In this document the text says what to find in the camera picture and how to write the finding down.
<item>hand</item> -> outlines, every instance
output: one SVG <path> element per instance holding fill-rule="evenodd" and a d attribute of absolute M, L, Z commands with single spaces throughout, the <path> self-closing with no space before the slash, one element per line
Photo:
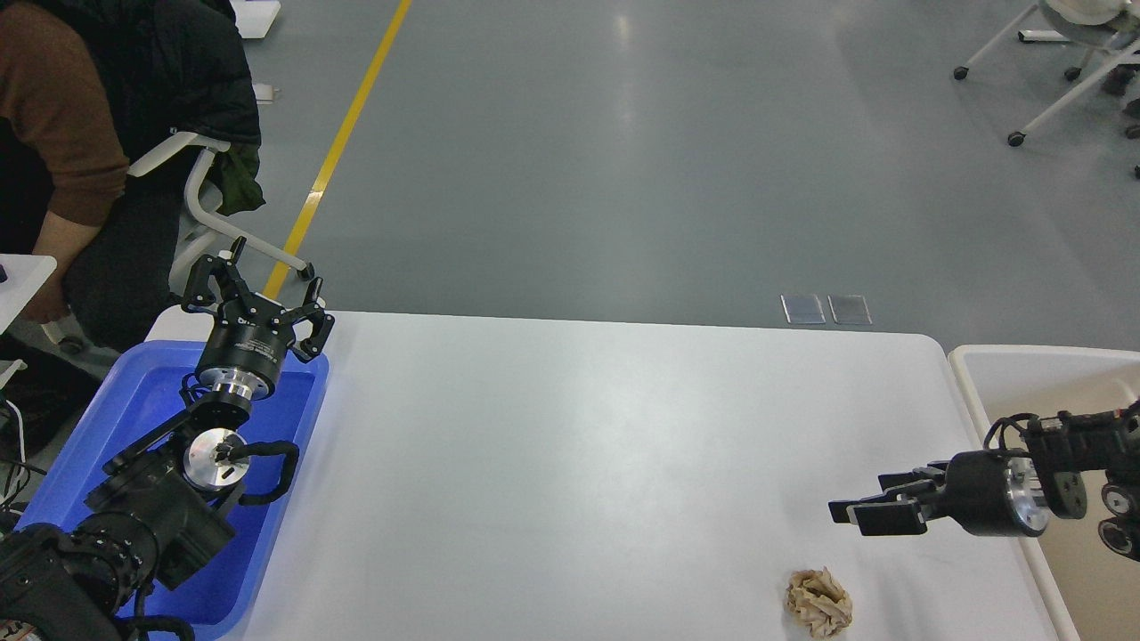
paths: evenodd
<path fill-rule="evenodd" d="M 32 300 L 27 301 L 27 305 L 24 306 L 24 311 L 19 314 L 21 318 L 26 318 L 40 325 L 51 323 L 52 320 L 60 320 L 68 315 L 71 315 L 71 310 L 67 308 L 67 301 L 64 300 L 63 278 L 58 278 L 55 275 L 43 283 L 40 291 L 35 292 Z"/>

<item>blue tray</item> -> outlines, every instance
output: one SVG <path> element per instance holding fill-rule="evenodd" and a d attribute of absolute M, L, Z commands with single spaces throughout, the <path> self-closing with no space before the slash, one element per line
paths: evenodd
<path fill-rule="evenodd" d="M 184 408 L 178 390 L 182 376 L 197 365 L 202 347 L 201 342 L 152 341 L 124 354 L 51 465 L 21 527 L 48 522 L 70 532 L 90 516 L 83 500 L 107 478 L 100 470 L 103 463 Z M 238 432 L 250 443 L 292 440 L 301 448 L 303 464 L 327 379 L 324 355 L 308 364 L 290 356 L 276 392 L 254 401 L 250 421 Z M 269 492 L 279 474 L 280 459 L 254 459 L 245 477 L 247 492 Z M 261 584 L 291 495 L 269 505 L 235 506 L 228 520 L 237 536 L 174 592 L 156 584 L 147 599 L 147 614 L 187 620 L 198 641 L 213 641 L 234 627 Z M 129 616 L 131 608 L 128 605 L 122 614 Z"/>

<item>chair leg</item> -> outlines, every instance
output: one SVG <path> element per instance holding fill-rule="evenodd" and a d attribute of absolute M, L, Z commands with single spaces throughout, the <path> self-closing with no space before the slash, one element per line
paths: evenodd
<path fill-rule="evenodd" d="M 1081 58 L 1081 63 L 1075 67 L 1069 67 L 1065 70 L 1065 80 L 1073 82 L 1074 80 L 1081 78 L 1081 72 L 1084 67 L 1089 66 L 1089 62 L 1092 60 L 1092 56 L 1097 52 L 1096 49 L 1089 47 L 1084 51 L 1084 57 Z"/>
<path fill-rule="evenodd" d="M 198 160 L 194 162 L 194 167 L 190 169 L 190 176 L 186 180 L 186 209 L 190 212 L 190 216 L 195 220 L 205 225 L 214 232 L 228 236 L 230 238 L 237 238 L 238 236 L 245 237 L 245 244 L 247 248 L 254 249 L 274 260 L 278 260 L 288 265 L 298 271 L 303 270 L 308 267 L 308 262 L 301 260 L 300 258 L 286 253 L 285 250 L 277 248 L 267 243 L 266 241 L 249 234 L 247 232 L 235 227 L 234 225 L 226 221 L 221 216 L 210 213 L 202 209 L 202 204 L 198 202 L 198 188 L 202 186 L 202 181 L 205 179 L 206 170 L 210 169 L 210 164 L 213 162 L 214 153 L 211 149 L 203 149 L 198 153 Z"/>
<path fill-rule="evenodd" d="M 985 47 L 983 47 L 982 49 L 978 49 L 977 54 L 974 54 L 972 56 L 970 56 L 970 59 L 966 60 L 964 65 L 955 68 L 954 70 L 954 79 L 955 80 L 962 80 L 963 78 L 966 78 L 966 73 L 970 71 L 970 67 L 974 66 L 975 63 L 977 63 L 978 60 L 980 60 L 983 58 L 983 56 L 985 56 L 986 54 L 988 54 L 990 50 L 993 49 L 994 46 L 996 46 L 997 42 L 1002 38 L 1005 38 L 1010 33 L 1017 31 L 1017 27 L 1023 22 L 1025 22 L 1026 18 L 1028 18 L 1029 16 L 1032 16 L 1034 14 L 1034 11 L 1036 11 L 1036 10 L 1037 10 L 1037 3 L 1036 2 L 1033 2 L 1028 7 L 1026 7 L 1025 10 L 1021 11 L 1020 14 L 1018 14 L 1018 16 L 1016 18 L 1013 18 L 1008 25 L 1005 25 L 1004 27 L 1002 27 L 1002 30 L 997 32 L 997 35 L 994 35 L 993 39 L 990 42 L 986 42 Z"/>
<path fill-rule="evenodd" d="M 205 229 L 204 227 L 202 229 L 203 232 L 197 237 L 179 250 L 178 255 L 174 257 L 174 262 L 170 266 L 170 291 L 176 294 L 181 295 L 186 290 L 186 281 L 190 277 L 190 267 L 218 240 L 217 232 Z"/>
<path fill-rule="evenodd" d="M 40 325 L 40 328 L 43 330 L 43 334 L 48 336 L 51 344 L 58 347 L 59 351 L 64 354 L 75 356 L 87 349 L 87 343 L 83 342 L 83 339 L 65 334 L 63 327 L 55 320 Z"/>
<path fill-rule="evenodd" d="M 1039 115 L 1037 117 L 1035 117 L 1032 121 L 1029 121 L 1029 123 L 1026 124 L 1025 127 L 1023 127 L 1019 131 L 1015 131 L 1013 133 L 1010 133 L 1009 138 L 1008 138 L 1008 141 L 1009 141 L 1010 146 L 1011 147 L 1017 147 L 1018 145 L 1020 145 L 1021 141 L 1025 140 L 1025 137 L 1031 131 L 1033 131 L 1034 129 L 1036 129 L 1037 127 L 1040 127 L 1042 122 L 1044 122 L 1044 121 L 1049 120 L 1050 117 L 1052 117 L 1053 114 L 1056 114 L 1057 112 L 1059 112 L 1060 109 L 1062 109 L 1066 105 L 1068 105 L 1073 100 L 1077 99 L 1082 94 L 1084 94 L 1089 89 L 1092 89 L 1093 86 L 1096 86 L 1098 82 L 1100 82 L 1100 80 L 1102 78 L 1105 78 L 1106 75 L 1108 75 L 1108 72 L 1110 72 L 1114 68 L 1116 68 L 1117 65 L 1119 65 L 1122 63 L 1126 63 L 1126 62 L 1132 62 L 1132 59 L 1135 58 L 1135 57 L 1137 56 L 1132 52 L 1131 49 L 1125 49 L 1124 51 L 1121 51 L 1119 54 L 1116 54 L 1115 56 L 1110 56 L 1107 60 L 1105 60 L 1105 64 L 1102 64 L 1099 67 L 1097 67 L 1097 71 L 1093 72 L 1092 75 L 1090 75 L 1089 78 L 1082 80 L 1081 83 L 1077 84 L 1076 87 L 1074 87 L 1073 89 L 1069 89 L 1068 91 L 1066 91 L 1065 95 L 1061 96 L 1060 98 L 1058 98 L 1056 103 L 1053 103 L 1052 105 L 1049 105 L 1049 108 L 1047 108 L 1045 111 L 1041 112 L 1041 115 Z"/>

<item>white cable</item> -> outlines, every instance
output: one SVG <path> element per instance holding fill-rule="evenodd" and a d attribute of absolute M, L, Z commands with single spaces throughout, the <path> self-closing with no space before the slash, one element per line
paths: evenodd
<path fill-rule="evenodd" d="M 19 438 L 19 462 L 27 463 L 27 451 L 24 447 L 24 415 L 19 413 L 19 407 L 16 407 L 16 405 L 13 404 L 13 401 L 5 399 L 5 404 L 8 406 L 9 409 L 11 409 L 11 413 L 16 416 L 16 433 L 18 435 Z M 27 468 L 24 466 L 19 468 L 19 471 L 17 471 L 16 476 L 13 478 L 13 481 L 16 485 L 16 489 L 11 489 L 11 485 L 6 486 L 5 495 L 0 497 L 0 505 L 3 505 L 5 503 L 11 501 L 13 498 L 16 497 L 17 494 L 19 494 L 19 490 L 23 489 L 19 485 L 19 481 L 26 479 L 30 474 L 31 472 L 27 471 Z"/>

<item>chair armrest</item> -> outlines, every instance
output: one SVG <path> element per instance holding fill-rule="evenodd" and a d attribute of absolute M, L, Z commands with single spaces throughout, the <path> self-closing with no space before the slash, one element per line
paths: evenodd
<path fill-rule="evenodd" d="M 215 140 L 193 131 L 176 131 L 170 138 L 158 143 L 153 149 L 144 154 L 142 157 L 131 163 L 130 169 L 127 170 L 127 175 L 136 178 L 146 176 L 186 147 L 206 147 L 215 152 L 225 152 L 229 149 L 229 143 Z"/>

